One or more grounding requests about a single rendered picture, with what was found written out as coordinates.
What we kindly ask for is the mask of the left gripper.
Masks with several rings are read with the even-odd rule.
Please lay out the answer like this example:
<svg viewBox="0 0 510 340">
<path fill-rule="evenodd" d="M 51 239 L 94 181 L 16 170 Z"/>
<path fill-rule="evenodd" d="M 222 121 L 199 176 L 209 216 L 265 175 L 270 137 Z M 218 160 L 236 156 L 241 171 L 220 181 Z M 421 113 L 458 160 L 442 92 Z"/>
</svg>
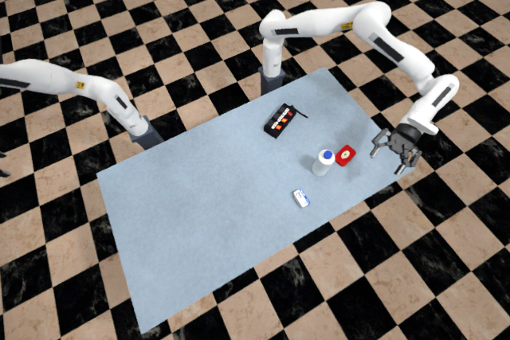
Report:
<svg viewBox="0 0 510 340">
<path fill-rule="evenodd" d="M 388 136 L 388 142 L 379 143 L 379 140 L 383 136 Z M 401 159 L 401 165 L 398 166 L 394 174 L 402 174 L 405 168 L 413 168 L 416 166 L 422 152 L 420 150 L 415 150 L 414 144 L 421 136 L 422 133 L 416 127 L 407 123 L 399 123 L 392 133 L 390 133 L 387 128 L 382 129 L 371 141 L 375 147 L 370 153 L 370 158 L 374 158 L 377 155 L 380 147 L 388 146 L 395 154 L 399 154 L 399 158 Z M 412 155 L 410 161 L 409 152 L 411 152 Z"/>
</svg>

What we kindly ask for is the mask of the black power strip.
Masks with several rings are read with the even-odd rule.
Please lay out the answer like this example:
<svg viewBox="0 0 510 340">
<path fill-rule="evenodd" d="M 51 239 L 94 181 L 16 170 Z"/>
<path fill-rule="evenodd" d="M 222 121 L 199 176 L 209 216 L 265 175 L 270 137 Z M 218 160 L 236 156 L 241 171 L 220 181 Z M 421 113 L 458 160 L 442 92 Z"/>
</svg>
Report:
<svg viewBox="0 0 510 340">
<path fill-rule="evenodd" d="M 277 139 L 281 132 L 294 118 L 296 112 L 308 118 L 306 115 L 295 109 L 293 105 L 289 106 L 286 103 L 283 103 L 273 117 L 264 125 L 264 132 Z"/>
</svg>

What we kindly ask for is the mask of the red rectangular tin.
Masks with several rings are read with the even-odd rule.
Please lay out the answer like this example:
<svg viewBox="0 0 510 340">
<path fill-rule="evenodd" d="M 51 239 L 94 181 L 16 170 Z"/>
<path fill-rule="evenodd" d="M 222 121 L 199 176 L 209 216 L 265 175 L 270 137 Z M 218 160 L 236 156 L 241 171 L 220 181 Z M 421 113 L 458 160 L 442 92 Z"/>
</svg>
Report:
<svg viewBox="0 0 510 340">
<path fill-rule="evenodd" d="M 345 145 L 336 155 L 335 161 L 341 165 L 346 166 L 350 160 L 355 156 L 356 151 L 348 145 Z"/>
</svg>

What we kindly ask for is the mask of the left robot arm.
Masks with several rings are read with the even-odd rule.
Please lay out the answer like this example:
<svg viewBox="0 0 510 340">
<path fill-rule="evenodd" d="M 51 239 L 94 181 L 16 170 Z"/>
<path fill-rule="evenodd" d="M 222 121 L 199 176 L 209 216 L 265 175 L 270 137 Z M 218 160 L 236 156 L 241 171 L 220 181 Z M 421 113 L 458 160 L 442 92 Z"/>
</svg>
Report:
<svg viewBox="0 0 510 340">
<path fill-rule="evenodd" d="M 259 27 L 260 34 L 265 38 L 263 73 L 267 77 L 280 74 L 285 38 L 322 37 L 353 28 L 358 38 L 388 57 L 408 75 L 423 96 L 414 103 L 400 123 L 414 126 L 422 134 L 436 135 L 438 128 L 430 121 L 455 96 L 459 80 L 453 75 L 434 79 L 431 75 L 434 64 L 421 51 L 396 39 L 385 28 L 390 16 L 390 7 L 383 2 L 309 10 L 289 19 L 281 11 L 272 10 Z"/>
</svg>

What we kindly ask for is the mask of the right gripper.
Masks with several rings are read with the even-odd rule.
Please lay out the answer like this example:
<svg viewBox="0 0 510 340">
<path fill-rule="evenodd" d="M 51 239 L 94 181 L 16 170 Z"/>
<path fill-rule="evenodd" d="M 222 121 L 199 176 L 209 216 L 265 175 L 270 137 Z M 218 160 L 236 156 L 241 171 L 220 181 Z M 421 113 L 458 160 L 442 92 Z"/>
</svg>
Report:
<svg viewBox="0 0 510 340">
<path fill-rule="evenodd" d="M 6 153 L 4 153 L 4 152 L 0 151 L 0 158 L 4 158 L 4 157 L 6 157 Z M 11 175 L 11 173 L 10 173 L 10 172 L 5 171 L 5 170 L 1 170 L 1 169 L 0 169 L 0 176 L 1 176 L 1 177 L 6 178 L 6 177 L 8 177 L 8 176 L 10 176 L 10 175 Z"/>
</svg>

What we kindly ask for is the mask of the white bottle with blue cap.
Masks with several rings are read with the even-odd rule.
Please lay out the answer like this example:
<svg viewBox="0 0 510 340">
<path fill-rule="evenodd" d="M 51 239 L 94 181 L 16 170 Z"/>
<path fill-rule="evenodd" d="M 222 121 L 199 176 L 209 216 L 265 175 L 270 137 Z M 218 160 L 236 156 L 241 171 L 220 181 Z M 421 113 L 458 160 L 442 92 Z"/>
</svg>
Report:
<svg viewBox="0 0 510 340">
<path fill-rule="evenodd" d="M 312 166 L 312 172 L 317 176 L 323 176 L 334 161 L 335 155 L 330 150 L 322 150 Z"/>
</svg>

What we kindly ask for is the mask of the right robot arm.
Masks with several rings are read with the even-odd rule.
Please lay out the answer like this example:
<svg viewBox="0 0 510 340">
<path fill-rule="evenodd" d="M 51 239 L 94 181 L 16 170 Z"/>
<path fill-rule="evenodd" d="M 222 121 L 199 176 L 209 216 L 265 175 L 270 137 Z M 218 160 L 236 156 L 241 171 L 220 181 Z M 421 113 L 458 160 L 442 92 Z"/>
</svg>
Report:
<svg viewBox="0 0 510 340">
<path fill-rule="evenodd" d="M 132 135 L 143 135 L 148 123 L 111 80 L 72 72 L 44 61 L 27 59 L 0 64 L 0 86 L 48 94 L 74 93 L 99 101 Z"/>
</svg>

